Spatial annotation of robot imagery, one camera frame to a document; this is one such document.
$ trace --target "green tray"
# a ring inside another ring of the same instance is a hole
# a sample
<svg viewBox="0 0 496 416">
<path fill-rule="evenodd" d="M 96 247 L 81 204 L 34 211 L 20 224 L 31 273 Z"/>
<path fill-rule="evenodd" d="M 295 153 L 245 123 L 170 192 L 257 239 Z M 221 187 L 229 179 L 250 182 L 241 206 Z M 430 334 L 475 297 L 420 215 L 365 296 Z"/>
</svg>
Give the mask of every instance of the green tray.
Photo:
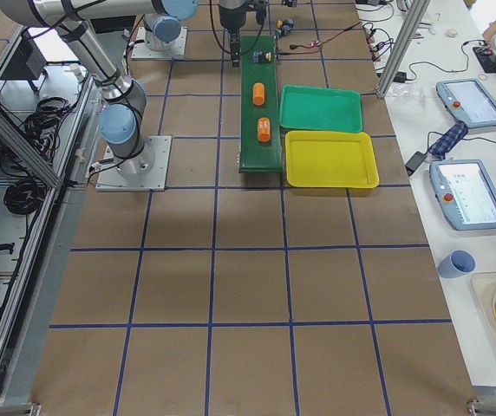
<svg viewBox="0 0 496 416">
<path fill-rule="evenodd" d="M 242 50 L 250 50 L 256 41 L 255 36 L 240 37 Z M 274 50 L 271 36 L 260 36 L 254 50 L 271 52 Z M 240 103 L 240 166 L 239 172 L 282 172 L 283 148 L 279 126 L 279 103 L 275 61 L 254 63 L 252 53 L 241 59 L 241 103 Z M 252 87 L 255 82 L 265 85 L 265 104 L 261 107 L 252 103 Z M 258 119 L 267 117 L 271 123 L 271 140 L 258 141 Z"/>
<path fill-rule="evenodd" d="M 279 119 L 289 129 L 360 133 L 362 98 L 348 89 L 285 85 Z"/>
</svg>

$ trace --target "dark green board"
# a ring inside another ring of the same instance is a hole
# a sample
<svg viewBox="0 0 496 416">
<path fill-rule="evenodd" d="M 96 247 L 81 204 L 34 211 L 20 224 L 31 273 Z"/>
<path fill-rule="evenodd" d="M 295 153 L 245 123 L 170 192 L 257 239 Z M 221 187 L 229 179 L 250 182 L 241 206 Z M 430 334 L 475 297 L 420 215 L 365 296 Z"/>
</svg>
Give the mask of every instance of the dark green board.
<svg viewBox="0 0 496 416">
<path fill-rule="evenodd" d="M 241 36 L 241 50 L 248 50 L 254 44 L 255 36 Z M 254 51 L 273 53 L 273 38 L 260 36 Z M 282 172 L 283 149 L 279 131 L 279 104 L 275 60 L 254 63 L 252 51 L 243 55 L 240 61 L 242 71 L 240 103 L 240 167 L 239 172 Z M 254 83 L 265 85 L 265 104 L 257 107 L 252 103 Z M 258 140 L 258 119 L 267 117 L 271 122 L 271 140 Z"/>
</svg>

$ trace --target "orange bottle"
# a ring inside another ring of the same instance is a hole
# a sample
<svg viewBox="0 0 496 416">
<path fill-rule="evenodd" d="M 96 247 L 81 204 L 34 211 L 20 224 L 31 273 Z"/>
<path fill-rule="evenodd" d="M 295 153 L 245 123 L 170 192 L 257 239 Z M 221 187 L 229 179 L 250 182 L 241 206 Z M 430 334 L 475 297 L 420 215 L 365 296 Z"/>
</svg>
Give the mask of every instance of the orange bottle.
<svg viewBox="0 0 496 416">
<path fill-rule="evenodd" d="M 252 87 L 251 100 L 255 106 L 263 106 L 265 103 L 265 85 L 261 82 L 256 82 Z"/>
<path fill-rule="evenodd" d="M 271 122 L 267 117 L 258 120 L 258 140 L 264 143 L 271 140 Z"/>
</svg>

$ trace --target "cup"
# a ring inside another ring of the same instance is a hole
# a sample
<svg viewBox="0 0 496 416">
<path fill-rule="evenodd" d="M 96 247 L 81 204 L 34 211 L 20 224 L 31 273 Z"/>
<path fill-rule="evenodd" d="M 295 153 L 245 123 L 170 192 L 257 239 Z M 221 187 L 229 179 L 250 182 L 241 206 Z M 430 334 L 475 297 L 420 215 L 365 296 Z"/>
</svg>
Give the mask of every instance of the cup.
<svg viewBox="0 0 496 416">
<path fill-rule="evenodd" d="M 439 275 L 446 279 L 467 275 L 473 269 L 475 269 L 475 260 L 464 250 L 453 251 L 437 267 Z"/>
</svg>

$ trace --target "mounting plate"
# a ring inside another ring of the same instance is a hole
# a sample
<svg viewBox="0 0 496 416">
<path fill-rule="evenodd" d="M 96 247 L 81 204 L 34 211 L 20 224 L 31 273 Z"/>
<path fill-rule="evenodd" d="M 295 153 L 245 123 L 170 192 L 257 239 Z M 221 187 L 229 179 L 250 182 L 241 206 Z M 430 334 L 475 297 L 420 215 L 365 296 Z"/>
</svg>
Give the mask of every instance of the mounting plate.
<svg viewBox="0 0 496 416">
<path fill-rule="evenodd" d="M 117 169 L 100 172 L 95 189 L 104 192 L 148 192 L 165 191 L 169 154 L 171 153 L 171 136 L 147 136 L 146 146 L 150 147 L 154 157 L 152 169 L 146 174 L 126 178 Z M 112 159 L 113 152 L 106 148 L 104 159 Z"/>
<path fill-rule="evenodd" d="M 169 61 L 172 59 L 184 61 L 187 35 L 188 28 L 183 27 L 179 37 L 161 51 L 149 49 L 144 42 L 136 43 L 131 58 L 136 61 Z M 144 28 L 139 28 L 136 35 L 136 41 L 144 41 L 145 37 L 146 30 Z"/>
</svg>

